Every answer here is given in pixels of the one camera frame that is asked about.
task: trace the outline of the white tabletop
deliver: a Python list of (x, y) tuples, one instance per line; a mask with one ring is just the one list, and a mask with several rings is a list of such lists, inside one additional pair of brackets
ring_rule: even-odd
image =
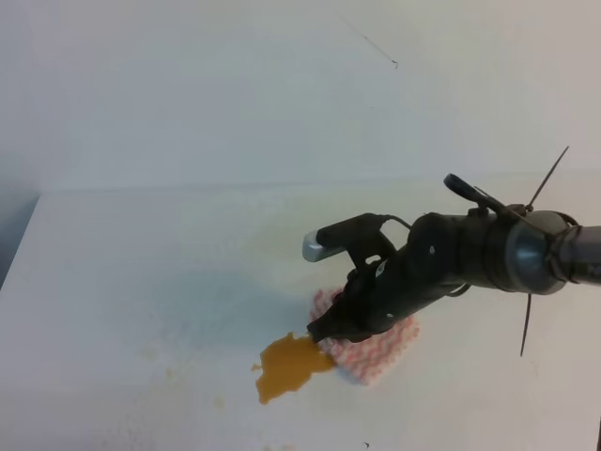
[[(539, 179), (478, 184), (525, 202)], [(539, 207), (601, 224), (600, 179), (558, 176)], [(305, 262), (307, 231), (468, 206), (439, 180), (43, 196), (0, 294), (0, 449), (593, 450), (601, 288), (534, 298), (523, 358), (525, 296), (473, 288), (419, 313), (377, 385), (332, 371), (259, 404), (261, 350), (351, 269)]]

